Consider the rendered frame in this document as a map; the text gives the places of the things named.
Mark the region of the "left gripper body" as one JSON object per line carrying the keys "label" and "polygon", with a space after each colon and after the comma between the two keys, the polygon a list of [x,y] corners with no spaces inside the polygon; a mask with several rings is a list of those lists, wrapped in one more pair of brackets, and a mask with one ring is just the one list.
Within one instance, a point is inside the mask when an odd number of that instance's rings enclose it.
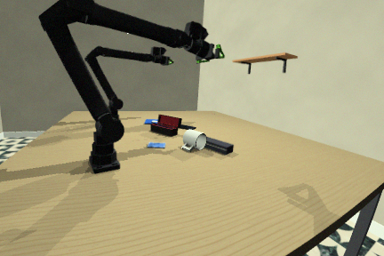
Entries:
{"label": "left gripper body", "polygon": [[[160,57],[160,64],[161,65],[167,65],[167,64],[169,64],[169,62],[168,62],[168,60],[170,59],[170,57],[166,57],[166,60],[161,60],[161,57]],[[163,64],[162,64],[163,63]]]}

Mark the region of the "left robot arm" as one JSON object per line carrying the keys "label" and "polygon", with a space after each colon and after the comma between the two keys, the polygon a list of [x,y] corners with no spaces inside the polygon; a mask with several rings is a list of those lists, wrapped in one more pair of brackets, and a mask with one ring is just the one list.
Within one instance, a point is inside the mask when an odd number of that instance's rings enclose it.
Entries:
{"label": "left robot arm", "polygon": [[[166,52],[165,48],[163,47],[152,47],[151,48],[151,53],[146,54],[146,53],[137,53],[137,52],[128,52],[128,51],[120,51],[116,49],[109,49],[109,48],[103,48],[101,46],[97,46],[91,51],[91,55],[87,57],[87,63],[91,67],[94,75],[98,79],[103,91],[106,93],[108,99],[109,99],[109,109],[111,111],[111,116],[114,117],[115,119],[119,119],[119,115],[117,114],[117,110],[121,109],[123,107],[123,102],[119,100],[114,93],[112,87],[110,86],[107,78],[105,77],[96,57],[98,56],[103,56],[103,57],[113,57],[113,58],[121,58],[121,59],[128,59],[128,60],[144,60],[144,62],[154,62],[154,63],[159,63],[160,62],[160,57],[161,60],[166,60],[166,56],[163,56],[164,53]],[[159,54],[159,55],[158,55]],[[155,56],[158,55],[158,56]],[[112,101],[112,103],[111,103]]]}

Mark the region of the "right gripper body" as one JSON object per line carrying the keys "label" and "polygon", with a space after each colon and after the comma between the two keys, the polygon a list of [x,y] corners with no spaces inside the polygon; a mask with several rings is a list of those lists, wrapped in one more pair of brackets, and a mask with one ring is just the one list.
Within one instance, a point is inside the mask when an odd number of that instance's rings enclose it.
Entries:
{"label": "right gripper body", "polygon": [[[201,45],[201,44],[200,44]],[[198,53],[196,53],[196,60],[199,61],[199,60],[213,60],[213,59],[217,59],[219,58],[219,55],[220,55],[220,48],[216,48],[215,49],[215,54],[213,52],[213,48],[214,48],[214,44],[210,44],[210,50],[206,50],[205,48],[202,47],[202,45],[200,46],[200,50]]]}

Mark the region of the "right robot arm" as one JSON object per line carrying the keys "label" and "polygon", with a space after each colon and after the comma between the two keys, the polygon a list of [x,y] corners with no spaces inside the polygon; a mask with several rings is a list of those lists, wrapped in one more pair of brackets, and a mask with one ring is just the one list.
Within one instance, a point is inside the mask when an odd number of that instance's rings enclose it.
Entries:
{"label": "right robot arm", "polygon": [[122,139],[124,126],[111,116],[108,105],[102,98],[76,47],[68,24],[81,22],[112,28],[155,40],[172,48],[184,47],[186,51],[193,54],[199,52],[201,45],[206,50],[210,50],[210,44],[205,41],[209,34],[200,23],[191,21],[186,24],[185,31],[181,31],[109,9],[94,3],[93,0],[59,0],[38,18],[43,23],[43,25],[41,23],[43,30],[50,38],[84,104],[96,121],[96,132],[93,132],[94,142],[89,156],[94,173],[120,169],[113,142]]}

